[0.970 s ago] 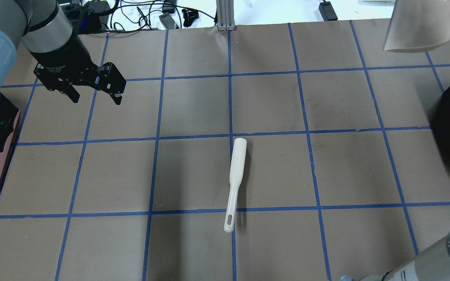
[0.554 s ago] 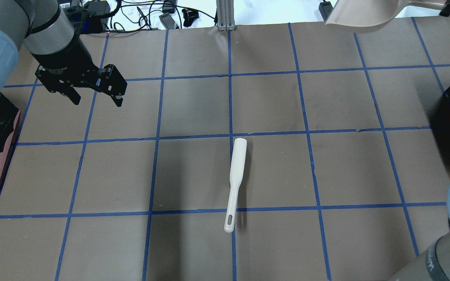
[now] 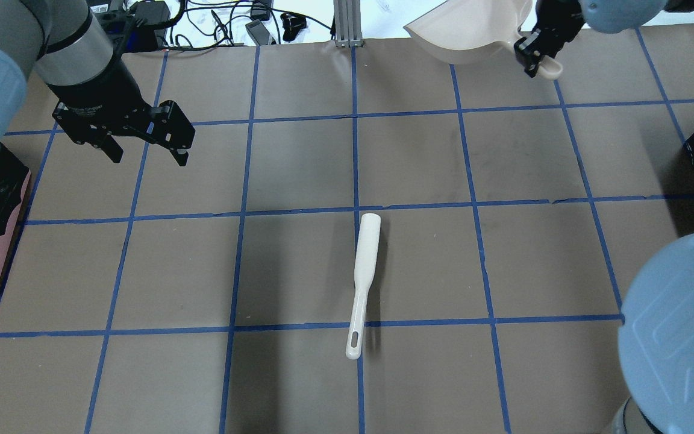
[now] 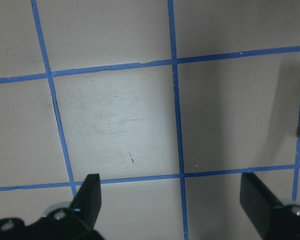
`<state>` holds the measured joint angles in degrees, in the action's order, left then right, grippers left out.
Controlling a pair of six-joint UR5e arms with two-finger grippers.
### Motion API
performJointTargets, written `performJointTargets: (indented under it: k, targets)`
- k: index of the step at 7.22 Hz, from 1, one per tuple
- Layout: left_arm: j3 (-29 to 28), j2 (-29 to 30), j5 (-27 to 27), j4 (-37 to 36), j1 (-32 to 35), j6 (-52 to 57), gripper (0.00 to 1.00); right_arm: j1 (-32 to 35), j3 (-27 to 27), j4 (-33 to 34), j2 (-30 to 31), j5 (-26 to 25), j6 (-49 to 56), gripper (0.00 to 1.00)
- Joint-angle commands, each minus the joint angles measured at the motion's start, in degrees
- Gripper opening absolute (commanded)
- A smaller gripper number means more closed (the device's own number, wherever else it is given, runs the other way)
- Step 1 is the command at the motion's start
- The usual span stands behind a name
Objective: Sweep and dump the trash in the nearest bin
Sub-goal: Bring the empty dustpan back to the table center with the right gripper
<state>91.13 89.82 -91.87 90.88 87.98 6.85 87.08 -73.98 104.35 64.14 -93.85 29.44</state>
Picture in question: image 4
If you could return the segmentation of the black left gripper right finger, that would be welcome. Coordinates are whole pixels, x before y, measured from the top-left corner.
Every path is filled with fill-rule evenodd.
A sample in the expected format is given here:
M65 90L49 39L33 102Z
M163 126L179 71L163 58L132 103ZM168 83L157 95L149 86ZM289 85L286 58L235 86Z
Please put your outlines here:
M253 172L241 175L239 202L253 225L269 225L273 210L284 206Z

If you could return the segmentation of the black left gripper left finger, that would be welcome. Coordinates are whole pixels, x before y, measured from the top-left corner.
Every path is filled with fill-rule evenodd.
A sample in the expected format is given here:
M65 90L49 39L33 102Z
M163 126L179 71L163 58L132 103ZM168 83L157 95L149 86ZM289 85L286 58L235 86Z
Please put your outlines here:
M69 208L90 230L94 229L101 209L101 181L98 173L86 176Z

